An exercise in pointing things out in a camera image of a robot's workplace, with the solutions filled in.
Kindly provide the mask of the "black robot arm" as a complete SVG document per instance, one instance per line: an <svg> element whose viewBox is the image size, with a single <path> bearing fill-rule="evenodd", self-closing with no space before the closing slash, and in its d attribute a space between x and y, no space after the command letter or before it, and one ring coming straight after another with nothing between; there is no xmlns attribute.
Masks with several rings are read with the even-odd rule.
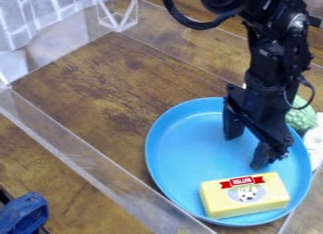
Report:
<svg viewBox="0 0 323 234"><path fill-rule="evenodd" d="M225 138L238 138L249 129L260 139L252 168L261 169L289 156L294 139L286 115L301 85L310 82L309 48L312 25L304 0L201 0L213 12L235 14L247 28L250 67L245 87L229 85L223 107Z"/></svg>

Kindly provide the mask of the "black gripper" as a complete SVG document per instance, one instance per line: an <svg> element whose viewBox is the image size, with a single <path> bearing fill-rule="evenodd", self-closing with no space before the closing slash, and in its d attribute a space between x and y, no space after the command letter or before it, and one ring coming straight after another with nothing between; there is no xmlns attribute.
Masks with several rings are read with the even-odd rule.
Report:
<svg viewBox="0 0 323 234"><path fill-rule="evenodd" d="M223 134L230 141L249 128L260 140L250 167L260 170L277 159L285 159L294 144L286 116L300 82L294 77L278 77L270 81L247 71L245 83L246 88L233 84L226 86Z"/></svg>

